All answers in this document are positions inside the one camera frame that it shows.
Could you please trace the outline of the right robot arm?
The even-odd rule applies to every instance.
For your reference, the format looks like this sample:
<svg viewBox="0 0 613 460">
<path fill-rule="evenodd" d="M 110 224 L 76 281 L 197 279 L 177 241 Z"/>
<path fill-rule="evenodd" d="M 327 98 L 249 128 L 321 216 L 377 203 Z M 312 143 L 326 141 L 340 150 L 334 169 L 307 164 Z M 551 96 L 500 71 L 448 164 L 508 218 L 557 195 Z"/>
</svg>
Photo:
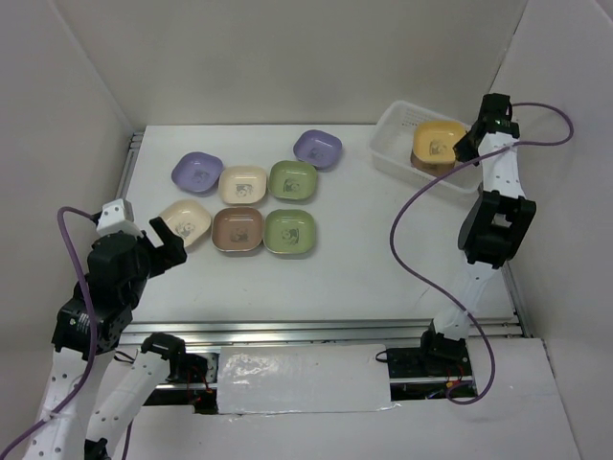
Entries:
<svg viewBox="0 0 613 460">
<path fill-rule="evenodd" d="M 396 261 L 408 273 L 440 292 L 450 303 L 430 322 L 420 339 L 417 363 L 423 373 L 440 374 L 459 365 L 465 357 L 469 329 L 475 324 L 477 304 L 486 283 L 511 260 L 536 213 L 536 204 L 525 197 L 517 166 L 519 125 L 512 119 L 511 97 L 486 94 L 476 121 L 453 145 L 458 166 L 419 189 L 403 205 L 390 231 L 389 243 Z M 472 165 L 482 168 L 482 185 L 458 234 L 457 246 L 465 256 L 460 287 L 452 293 L 409 267 L 395 247 L 395 233 L 403 214 L 429 190 L 453 173 Z"/>
</svg>

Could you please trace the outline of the yellow panda plate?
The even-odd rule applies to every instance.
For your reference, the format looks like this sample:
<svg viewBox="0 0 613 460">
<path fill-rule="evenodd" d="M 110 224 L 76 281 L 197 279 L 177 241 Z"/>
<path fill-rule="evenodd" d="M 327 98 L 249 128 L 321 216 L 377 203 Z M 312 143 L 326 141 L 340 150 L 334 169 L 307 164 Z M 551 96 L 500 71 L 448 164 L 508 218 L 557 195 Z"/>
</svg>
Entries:
<svg viewBox="0 0 613 460">
<path fill-rule="evenodd" d="M 456 162 L 454 146 L 465 134 L 465 126 L 459 122 L 421 123 L 414 131 L 412 156 L 426 165 L 453 165 Z"/>
</svg>

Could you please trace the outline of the green panda plate front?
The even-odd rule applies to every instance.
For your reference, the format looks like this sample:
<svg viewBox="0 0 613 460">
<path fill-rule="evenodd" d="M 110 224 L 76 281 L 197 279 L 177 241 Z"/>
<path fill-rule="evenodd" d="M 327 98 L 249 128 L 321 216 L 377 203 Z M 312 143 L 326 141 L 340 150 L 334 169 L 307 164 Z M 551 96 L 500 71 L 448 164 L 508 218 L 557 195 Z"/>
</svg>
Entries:
<svg viewBox="0 0 613 460">
<path fill-rule="evenodd" d="M 280 257 L 305 257 L 317 243 L 312 214 L 300 209 L 277 209 L 264 218 L 263 244 Z"/>
</svg>

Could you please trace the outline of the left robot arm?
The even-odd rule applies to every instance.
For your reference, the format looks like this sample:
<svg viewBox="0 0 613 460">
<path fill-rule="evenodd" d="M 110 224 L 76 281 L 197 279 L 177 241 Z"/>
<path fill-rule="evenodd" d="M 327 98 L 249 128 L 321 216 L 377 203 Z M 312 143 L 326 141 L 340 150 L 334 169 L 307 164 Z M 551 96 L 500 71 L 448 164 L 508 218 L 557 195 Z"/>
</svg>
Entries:
<svg viewBox="0 0 613 460">
<path fill-rule="evenodd" d="M 22 434 L 27 459 L 110 459 L 127 448 L 132 423 L 158 384 L 197 383 L 211 390 L 215 366 L 188 353 L 183 339 L 153 333 L 128 361 L 125 377 L 103 402 L 99 391 L 117 354 L 121 335 L 133 318 L 147 282 L 187 260 L 181 238 L 161 218 L 149 224 L 161 240 L 147 234 L 99 229 L 87 264 L 82 265 L 70 240 L 61 209 L 57 219 L 78 281 L 59 310 L 52 344 L 52 369 L 37 422 Z"/>
</svg>

